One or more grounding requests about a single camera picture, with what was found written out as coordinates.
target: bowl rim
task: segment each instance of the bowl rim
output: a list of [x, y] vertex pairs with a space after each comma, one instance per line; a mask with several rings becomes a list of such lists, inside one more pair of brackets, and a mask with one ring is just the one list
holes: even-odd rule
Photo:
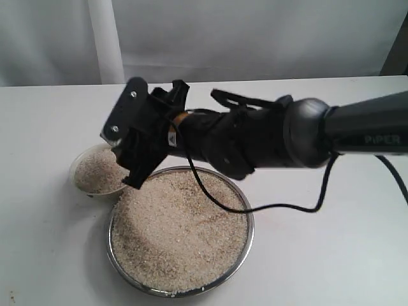
[[[236, 193], [236, 195], [242, 200], [244, 203], [245, 208], [251, 208], [249, 205], [248, 199], [245, 197], [243, 192], [238, 188], [237, 185], [235, 185], [228, 177], [226, 177], [223, 174], [220, 174], [218, 172], [215, 172], [213, 170], [209, 170], [206, 168], [202, 167], [196, 167], [198, 172], [204, 172], [208, 173], [211, 175], [215, 175], [216, 177], [219, 177], [221, 180], [223, 180], [229, 187]], [[148, 179], [152, 179], [156, 176], [159, 175], [164, 175], [164, 174], [169, 174], [169, 173], [174, 173], [174, 172], [183, 172], [183, 171], [191, 171], [190, 166], [174, 166], [174, 167], [169, 167], [169, 168], [163, 168], [161, 170], [155, 171]], [[218, 279], [215, 281], [211, 282], [210, 284], [203, 286], [198, 289], [193, 289], [190, 291], [186, 291], [183, 293], [171, 293], [169, 291], [161, 291], [157, 290], [154, 288], [150, 288], [148, 286], [143, 285], [142, 283], [138, 282], [132, 276], [127, 274], [124, 269], [121, 267], [119, 262], [116, 259], [115, 253], [113, 251], [113, 245], [112, 245], [112, 231], [113, 231], [113, 223], [115, 220], [115, 213], [116, 213], [116, 204], [113, 206], [109, 216], [108, 216], [108, 222], [107, 222], [107, 235], [106, 235], [106, 248], [107, 248], [107, 253], [109, 260], [113, 267], [116, 269], [116, 271], [119, 272], [119, 274], [128, 282], [130, 285], [133, 287], [139, 289], [140, 291], [143, 291], [147, 294], [154, 295], [154, 296], [160, 296], [160, 297], [165, 297], [165, 298], [182, 298], [186, 296], [194, 296], [194, 295], [199, 295], [201, 293], [210, 291], [211, 289], [214, 289], [218, 286], [220, 286], [222, 283], [227, 281], [244, 263], [245, 259], [248, 256], [248, 253], [252, 247], [252, 241], [254, 240], [254, 216], [253, 214], [246, 214], [247, 217], [247, 239], [245, 241], [244, 248], [242, 249], [239, 257], [235, 261], [234, 265], [232, 265], [227, 271], [225, 271], [224, 274], [222, 274]]]
[[106, 150], [106, 149], [111, 149], [112, 147], [107, 144], [107, 143], [99, 143], [97, 145], [93, 145], [92, 147], [89, 147], [85, 151], [83, 151], [81, 154], [79, 154], [71, 163], [71, 166], [69, 168], [69, 180], [71, 183], [74, 185], [75, 188], [77, 188], [79, 191], [82, 193], [85, 193], [86, 195], [90, 197], [95, 197], [97, 198], [98, 196], [109, 196], [111, 194], [116, 194], [120, 191], [122, 191], [124, 188], [126, 188], [126, 185], [123, 185], [122, 187], [115, 189], [113, 191], [109, 191], [107, 193], [89, 193], [81, 188], [79, 188], [78, 184], [75, 182], [75, 174], [77, 173], [77, 168], [81, 161], [85, 159], [87, 156], [91, 155], [92, 153]]

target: small white bowl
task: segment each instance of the small white bowl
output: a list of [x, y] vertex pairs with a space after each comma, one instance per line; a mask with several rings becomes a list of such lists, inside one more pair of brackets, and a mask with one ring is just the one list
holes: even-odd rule
[[125, 184], [119, 189], [110, 191], [108, 193], [88, 193], [87, 191], [80, 189], [77, 183], [75, 182], [75, 173], [77, 172], [78, 165], [81, 163], [81, 161], [95, 152], [99, 152], [106, 149], [111, 149], [111, 146], [107, 143], [101, 143], [82, 152], [76, 159], [74, 159], [74, 161], [71, 164], [71, 167], [69, 168], [69, 180], [79, 191], [85, 193], [90, 198], [95, 198], [98, 200], [118, 200], [119, 196], [123, 192], [123, 189], [126, 188]]

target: rice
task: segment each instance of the rice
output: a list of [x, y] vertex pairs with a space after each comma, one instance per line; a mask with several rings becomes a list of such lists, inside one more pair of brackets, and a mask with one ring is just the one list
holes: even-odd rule
[[[200, 172], [221, 203], [244, 208], [227, 183]], [[201, 191], [191, 171], [126, 188], [113, 222], [113, 253], [134, 280], [171, 294], [204, 290], [234, 265], [247, 240], [247, 218], [230, 214]]]
[[103, 149], [85, 157], [75, 171], [75, 184], [87, 193], [109, 193], [124, 186], [129, 171], [116, 163], [115, 154]]

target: robotic arm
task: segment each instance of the robotic arm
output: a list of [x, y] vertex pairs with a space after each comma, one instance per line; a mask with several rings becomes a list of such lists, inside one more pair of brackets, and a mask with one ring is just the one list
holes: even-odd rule
[[103, 126], [101, 137], [129, 170], [137, 189], [167, 155], [210, 163], [242, 180], [256, 168], [325, 165], [348, 152], [408, 153], [408, 91], [341, 107], [314, 99], [253, 99], [214, 89], [228, 112], [185, 110], [189, 86], [173, 82], [148, 93], [132, 78]]

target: white table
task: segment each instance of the white table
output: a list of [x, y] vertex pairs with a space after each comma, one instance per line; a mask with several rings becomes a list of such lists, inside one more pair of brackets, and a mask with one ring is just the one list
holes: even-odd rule
[[[406, 91], [408, 78], [191, 84], [188, 107], [221, 109], [209, 96], [213, 87], [344, 105]], [[0, 305], [408, 305], [408, 206], [370, 156], [340, 158], [318, 214], [281, 208], [255, 214], [249, 257], [221, 287], [181, 300], [133, 289], [105, 254], [110, 205], [67, 181], [72, 160], [102, 142], [99, 132], [121, 91], [121, 85], [0, 88]], [[408, 182], [408, 159], [391, 160]], [[168, 157], [161, 167], [179, 164], [186, 161]], [[260, 170], [238, 185], [252, 206], [312, 206], [322, 173]]]

